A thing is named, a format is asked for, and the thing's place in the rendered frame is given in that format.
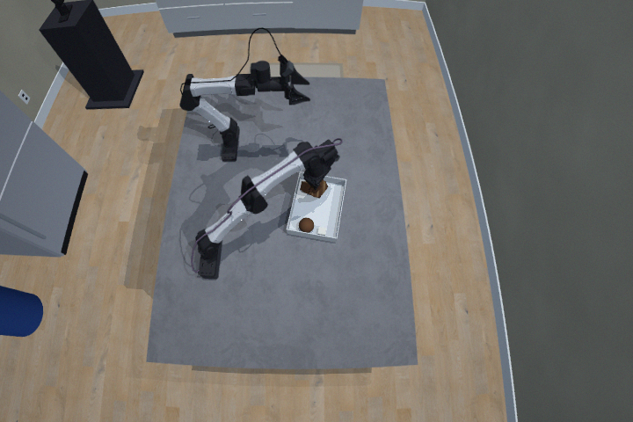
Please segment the brown ball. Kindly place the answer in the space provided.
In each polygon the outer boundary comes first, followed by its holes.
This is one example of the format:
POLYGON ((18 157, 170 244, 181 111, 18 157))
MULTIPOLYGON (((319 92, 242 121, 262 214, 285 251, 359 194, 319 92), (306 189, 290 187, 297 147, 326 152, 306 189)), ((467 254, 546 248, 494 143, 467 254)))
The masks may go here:
POLYGON ((302 232, 310 233, 314 229, 314 222, 310 218, 303 218, 299 222, 299 229, 302 232))

